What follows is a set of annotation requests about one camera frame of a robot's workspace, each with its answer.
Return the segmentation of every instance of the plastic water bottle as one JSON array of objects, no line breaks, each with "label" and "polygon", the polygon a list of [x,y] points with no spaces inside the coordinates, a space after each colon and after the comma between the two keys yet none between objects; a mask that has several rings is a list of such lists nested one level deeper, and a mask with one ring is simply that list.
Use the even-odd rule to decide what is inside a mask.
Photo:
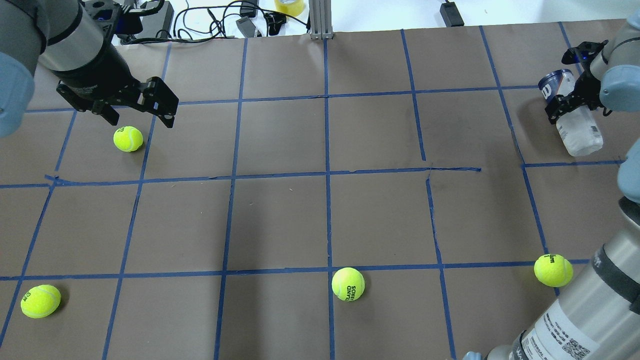
[{"label": "plastic water bottle", "polygon": [[[574,86],[575,78],[569,69],[554,71],[538,83],[547,103],[556,95],[569,94]],[[561,116],[556,122],[556,128],[571,156],[585,156],[602,149],[602,134],[586,106]]]}]

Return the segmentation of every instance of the white floor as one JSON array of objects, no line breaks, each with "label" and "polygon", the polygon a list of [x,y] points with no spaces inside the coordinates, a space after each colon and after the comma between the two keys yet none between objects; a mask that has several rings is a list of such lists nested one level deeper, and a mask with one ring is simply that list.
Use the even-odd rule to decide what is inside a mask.
[{"label": "white floor", "polygon": [[[259,6],[275,9],[274,1],[260,0]],[[185,0],[170,0],[175,13],[186,8]],[[189,0],[191,7],[229,4],[230,0]],[[308,0],[305,11],[298,16],[307,21]],[[441,28],[440,4],[444,0],[333,0],[332,23],[334,31],[376,31],[412,28]],[[627,18],[640,9],[640,0],[456,0],[456,5],[466,25],[521,24],[537,22],[577,21],[595,19]],[[215,10],[216,16],[222,15]],[[242,37],[235,20],[229,17],[227,34]],[[265,32],[262,17],[253,19],[254,24]],[[186,24],[191,28],[207,29],[211,18],[206,10],[190,11]],[[304,34],[302,24],[290,20],[281,35]]]}]

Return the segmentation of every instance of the grid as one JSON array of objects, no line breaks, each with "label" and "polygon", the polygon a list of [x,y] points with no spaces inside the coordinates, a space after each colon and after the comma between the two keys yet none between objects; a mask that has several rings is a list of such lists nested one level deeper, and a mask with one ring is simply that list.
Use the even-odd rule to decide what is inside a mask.
[{"label": "grid", "polygon": [[[557,23],[559,29],[563,34],[563,40],[566,46],[570,46],[569,39],[567,37],[565,28],[562,23]],[[0,189],[16,189],[16,188],[45,188],[48,189],[48,194],[46,196],[46,200],[42,207],[42,212],[37,221],[37,225],[35,230],[33,231],[33,237],[31,239],[31,243],[29,244],[28,252],[26,254],[26,258],[24,260],[24,264],[22,266],[22,272],[20,275],[15,276],[0,276],[0,282],[8,282],[14,281],[16,282],[15,291],[13,292],[13,297],[8,308],[8,312],[4,321],[4,325],[2,328],[2,333],[0,333],[0,347],[3,344],[4,338],[8,331],[11,328],[12,322],[12,313],[14,307],[17,305],[17,299],[19,298],[21,286],[24,281],[52,281],[59,279],[113,279],[117,280],[115,296],[113,299],[113,306],[111,308],[111,315],[109,318],[108,329],[106,333],[106,338],[104,340],[104,350],[102,351],[102,358],[107,359],[109,354],[109,346],[113,334],[113,327],[116,315],[118,313],[118,306],[120,300],[120,292],[123,285],[124,279],[145,279],[145,278],[179,278],[179,277],[219,277],[220,278],[220,295],[218,302],[218,310],[217,310],[217,323],[216,323],[216,335],[215,342],[212,344],[214,347],[214,358],[221,359],[220,355],[220,347],[221,347],[221,335],[223,333],[223,322],[225,321],[224,309],[226,306],[225,303],[225,289],[227,287],[227,279],[228,277],[238,276],[238,275],[258,275],[258,274],[304,274],[304,273],[320,273],[326,274],[326,294],[328,300],[328,340],[329,340],[329,358],[336,359],[336,348],[335,348],[335,329],[334,329],[334,300],[333,294],[331,291],[331,279],[332,273],[340,268],[341,266],[334,266],[333,264],[333,249],[332,249],[332,178],[334,176],[351,176],[358,174],[402,174],[402,173],[425,173],[427,174],[426,180],[424,181],[424,196],[428,200],[429,214],[430,219],[429,226],[431,227],[431,232],[433,234],[433,246],[435,249],[436,261],[434,263],[424,263],[424,264],[405,264],[405,265],[362,265],[356,266],[361,271],[383,271],[383,270],[438,270],[439,273],[439,283],[440,283],[440,291],[442,294],[442,304],[443,304],[443,312],[446,324],[446,333],[448,339],[448,347],[449,347],[449,356],[453,359],[456,359],[456,354],[463,354],[463,350],[471,350],[471,349],[457,349],[454,344],[454,332],[456,329],[452,326],[451,320],[451,311],[449,308],[449,296],[447,294],[447,281],[445,280],[445,269],[464,269],[464,268],[504,268],[504,267],[528,267],[533,265],[533,261],[487,261],[487,262],[445,262],[442,258],[442,253],[440,251],[440,244],[438,242],[438,231],[436,230],[436,217],[438,216],[438,207],[434,202],[434,190],[432,189],[431,184],[431,175],[434,172],[482,172],[483,167],[438,167],[438,166],[423,166],[423,167],[404,167],[404,168],[370,168],[370,169],[362,169],[362,170],[333,170],[332,163],[330,159],[330,105],[331,99],[338,98],[347,98],[347,97],[384,97],[384,96],[395,96],[395,95],[411,95],[412,106],[413,106],[413,116],[415,117],[415,127],[418,138],[419,148],[415,149],[415,151],[419,151],[422,161],[427,161],[429,159],[429,152],[425,151],[425,139],[422,133],[422,125],[420,121],[420,110],[419,110],[419,94],[437,94],[437,93],[456,93],[456,92],[497,92],[499,95],[500,103],[502,105],[502,109],[504,111],[504,117],[506,119],[507,125],[509,127],[509,131],[513,138],[513,143],[516,148],[517,156],[520,158],[521,164],[520,168],[522,170],[522,181],[527,190],[527,194],[529,197],[529,201],[531,203],[532,213],[534,215],[535,224],[538,230],[538,234],[540,237],[540,245],[541,250],[544,253],[549,252],[549,246],[547,245],[547,240],[545,238],[545,232],[543,230],[543,222],[540,218],[540,214],[538,211],[538,207],[536,205],[536,198],[534,196],[534,191],[532,189],[532,184],[529,177],[530,169],[534,168],[555,168],[555,167],[591,167],[591,166],[602,166],[602,165],[619,165],[622,160],[620,157],[618,159],[613,160],[595,160],[595,161],[573,161],[573,162],[543,162],[529,163],[525,160],[525,155],[523,155],[523,151],[520,148],[518,143],[518,134],[516,133],[516,129],[514,127],[514,123],[512,122],[511,114],[509,112],[508,101],[505,97],[504,90],[527,90],[527,89],[536,89],[536,85],[511,85],[511,86],[503,86],[500,82],[499,73],[497,71],[496,64],[494,63],[494,59],[492,56],[492,50],[490,47],[490,42],[487,39],[485,28],[480,26],[479,32],[483,41],[484,49],[486,51],[485,56],[487,57],[492,75],[495,81],[495,86],[484,86],[484,87],[471,87],[471,88],[444,88],[444,89],[418,89],[416,88],[416,84],[414,81],[414,75],[412,70],[412,59],[410,56],[410,47],[408,46],[408,42],[406,39],[406,32],[404,30],[400,31],[402,46],[404,49],[404,58],[406,60],[406,68],[408,72],[408,78],[410,81],[410,90],[401,90],[401,91],[389,91],[389,92],[355,92],[355,93],[340,93],[340,94],[332,94],[330,92],[330,61],[329,61],[329,50],[328,50],[328,42],[325,40],[323,42],[323,76],[324,76],[324,93],[317,95],[301,95],[301,96],[282,96],[282,97],[258,97],[258,98],[249,98],[245,99],[243,97],[243,92],[245,90],[245,71],[246,71],[246,60],[247,60],[247,48],[249,41],[245,39],[243,41],[243,56],[242,56],[242,64],[241,64],[241,73],[240,73],[240,85],[239,85],[239,93],[237,99],[220,99],[220,100],[210,100],[210,101],[185,101],[180,103],[181,108],[185,108],[189,105],[196,104],[236,104],[237,105],[237,119],[236,119],[236,128],[235,128],[235,138],[234,138],[234,152],[233,152],[233,163],[232,163],[232,171],[229,176],[209,176],[209,177],[169,177],[169,178],[146,178],[145,172],[147,170],[147,160],[149,156],[150,144],[153,141],[154,137],[154,128],[156,124],[155,117],[151,120],[150,130],[148,132],[148,138],[146,141],[145,152],[142,160],[140,176],[138,180],[125,180],[125,181],[72,181],[68,179],[62,179],[58,176],[50,176],[46,175],[45,179],[47,182],[45,183],[28,183],[28,184],[0,184]],[[169,45],[166,50],[166,56],[164,59],[164,67],[163,67],[163,79],[166,75],[167,67],[170,61],[170,56],[172,55],[172,47]],[[321,99],[323,101],[324,108],[324,171],[312,171],[312,172],[282,172],[277,174],[238,174],[238,156],[239,156],[239,143],[241,137],[241,127],[242,127],[242,113],[243,113],[243,105],[251,102],[267,102],[267,101],[308,101],[312,99]],[[44,109],[44,110],[29,110],[28,113],[52,113],[52,112],[64,112],[73,111],[73,109]],[[65,150],[68,145],[69,138],[72,133],[72,129],[74,128],[77,113],[75,111],[72,112],[72,116],[68,125],[68,129],[66,131],[64,141],[62,143],[60,153],[56,162],[55,171],[57,172],[60,169],[63,157],[65,155]],[[244,270],[232,270],[229,268],[229,253],[230,253],[230,239],[231,239],[231,231],[232,231],[232,220],[234,214],[234,199],[236,197],[236,181],[239,179],[275,179],[281,177],[324,177],[325,185],[326,185],[326,246],[327,246],[327,262],[326,266],[310,266],[310,267],[285,267],[285,268],[263,268],[263,269],[244,269]],[[226,223],[226,233],[225,233],[225,242],[224,242],[224,251],[223,251],[223,260],[222,260],[222,268],[217,271],[183,271],[183,272],[126,272],[125,268],[127,265],[127,257],[129,255],[129,247],[131,244],[132,234],[134,232],[134,225],[136,222],[136,215],[138,211],[138,204],[141,198],[142,190],[147,184],[159,184],[159,183],[174,183],[180,181],[188,181],[188,182],[205,182],[205,181],[228,181],[230,183],[230,191],[229,191],[229,202],[228,202],[228,211],[227,211],[227,223]],[[127,236],[124,246],[124,253],[122,254],[122,262],[120,265],[120,271],[117,274],[59,274],[59,275],[28,275],[27,269],[29,266],[29,262],[31,259],[31,255],[33,249],[38,240],[38,233],[40,231],[40,226],[42,225],[43,219],[47,213],[47,208],[49,206],[51,197],[53,193],[58,188],[65,187],[77,187],[77,186],[137,186],[135,201],[131,210],[131,221],[129,222],[129,227],[127,230]],[[572,259],[573,264],[586,264],[588,263],[587,258],[575,258]]]}]

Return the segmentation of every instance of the tape roll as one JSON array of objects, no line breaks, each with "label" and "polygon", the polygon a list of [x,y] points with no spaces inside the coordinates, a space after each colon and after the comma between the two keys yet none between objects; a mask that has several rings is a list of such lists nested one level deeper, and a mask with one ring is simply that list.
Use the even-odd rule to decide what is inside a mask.
[{"label": "tape roll", "polygon": [[276,11],[286,13],[291,16],[298,16],[305,9],[305,2],[302,0],[274,0]]}]

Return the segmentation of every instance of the barcode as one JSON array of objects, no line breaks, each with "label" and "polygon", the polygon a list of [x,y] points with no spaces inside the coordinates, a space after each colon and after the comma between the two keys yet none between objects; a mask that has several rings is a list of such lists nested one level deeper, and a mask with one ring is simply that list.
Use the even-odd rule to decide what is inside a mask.
[{"label": "barcode", "polygon": [[562,349],[575,360],[582,360],[591,352],[588,348],[578,344],[578,341],[570,339],[568,343],[562,346]]}]

